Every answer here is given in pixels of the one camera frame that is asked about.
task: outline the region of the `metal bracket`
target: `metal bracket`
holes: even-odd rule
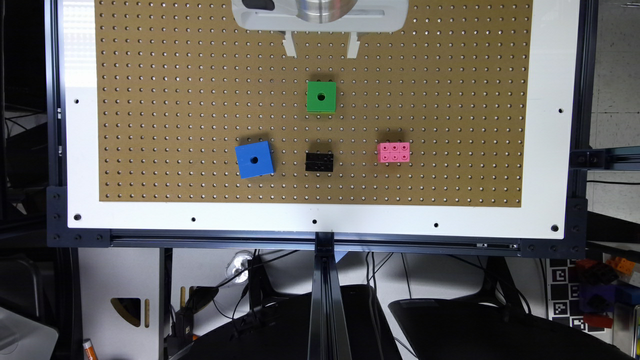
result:
[[[351,360],[333,233],[316,233],[308,360]]]
[[[609,149],[574,150],[569,166],[582,170],[640,170],[640,146]]]
[[[71,229],[67,226],[67,188],[47,188],[47,245],[49,247],[109,247],[111,231]]]
[[[522,256],[582,259],[587,241],[587,199],[567,199],[564,239],[522,239]]]

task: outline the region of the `metal cylinder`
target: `metal cylinder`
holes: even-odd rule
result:
[[[304,21],[324,24],[346,15],[358,0],[296,0],[298,17]]]

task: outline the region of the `green block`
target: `green block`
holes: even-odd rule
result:
[[[309,81],[307,84],[307,111],[315,114],[335,114],[336,83]]]

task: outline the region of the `orange pen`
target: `orange pen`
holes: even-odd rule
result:
[[[87,354],[88,360],[98,360],[96,351],[93,348],[93,344],[91,343],[91,339],[85,339],[82,343],[82,347],[84,347],[84,352]]]

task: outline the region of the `blue block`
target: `blue block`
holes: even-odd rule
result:
[[[273,174],[274,172],[268,141],[236,146],[236,158],[241,179]]]

